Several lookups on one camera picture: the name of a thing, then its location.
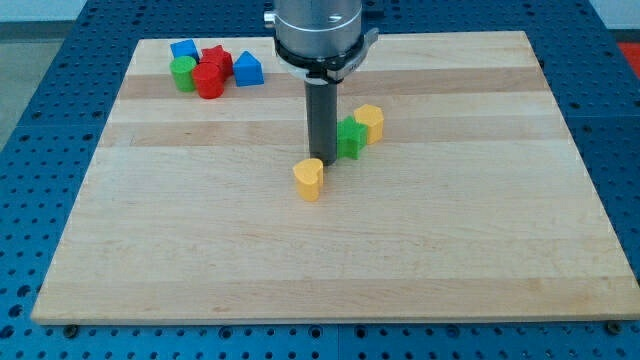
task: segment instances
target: plastic block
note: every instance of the plastic block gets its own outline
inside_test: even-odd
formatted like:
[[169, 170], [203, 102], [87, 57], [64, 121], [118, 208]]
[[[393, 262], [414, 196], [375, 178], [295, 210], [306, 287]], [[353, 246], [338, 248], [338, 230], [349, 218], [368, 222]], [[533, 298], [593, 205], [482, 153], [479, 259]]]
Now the plastic block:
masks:
[[298, 195], [306, 201], [316, 201], [324, 185], [323, 166], [320, 159], [306, 159], [293, 167]]
[[364, 104], [357, 108], [353, 115], [356, 121], [367, 127], [367, 145], [373, 144], [382, 139], [382, 129], [384, 127], [384, 114], [377, 106]]
[[222, 45], [211, 49], [202, 49], [201, 63], [213, 63], [218, 65], [225, 76], [225, 79], [233, 75], [233, 60], [231, 54], [224, 50]]
[[224, 92], [224, 83], [220, 68], [215, 64], [201, 63], [193, 69], [193, 82], [198, 95], [203, 99], [215, 99]]
[[179, 56], [171, 62], [169, 66], [171, 75], [179, 91], [190, 92], [196, 89], [191, 77], [191, 72], [196, 65], [196, 60], [191, 56]]
[[357, 160], [360, 150], [367, 144], [367, 127], [348, 116], [338, 123], [338, 159], [349, 157]]
[[233, 64], [233, 73], [237, 86], [264, 84], [262, 64], [248, 51], [243, 52]]
[[177, 43], [171, 44], [170, 46], [174, 58], [180, 56], [191, 56], [196, 62], [200, 61], [200, 56], [198, 56], [198, 48], [196, 47], [196, 44], [192, 39], [179, 41]]

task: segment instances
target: blue block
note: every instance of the blue block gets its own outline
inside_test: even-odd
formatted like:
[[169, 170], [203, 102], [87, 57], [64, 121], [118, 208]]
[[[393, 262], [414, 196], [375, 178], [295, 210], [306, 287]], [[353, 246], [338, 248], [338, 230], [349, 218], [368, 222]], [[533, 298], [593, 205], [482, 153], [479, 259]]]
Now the blue block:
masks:
[[243, 52], [233, 64], [233, 75], [237, 86], [264, 84], [262, 64], [248, 51]]
[[200, 56], [198, 56], [198, 48], [192, 39], [183, 40], [177, 43], [171, 44], [171, 52], [173, 57], [191, 56], [196, 59], [196, 62], [200, 62]]

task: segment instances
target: wood grain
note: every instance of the wood grain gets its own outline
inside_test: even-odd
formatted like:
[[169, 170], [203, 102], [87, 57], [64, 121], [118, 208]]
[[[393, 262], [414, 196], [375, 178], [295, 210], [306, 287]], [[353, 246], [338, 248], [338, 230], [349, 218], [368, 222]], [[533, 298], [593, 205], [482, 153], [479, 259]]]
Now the wood grain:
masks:
[[32, 318], [42, 324], [630, 319], [640, 289], [521, 32], [383, 36], [341, 84], [385, 137], [326, 169], [302, 83], [178, 93], [139, 43]]

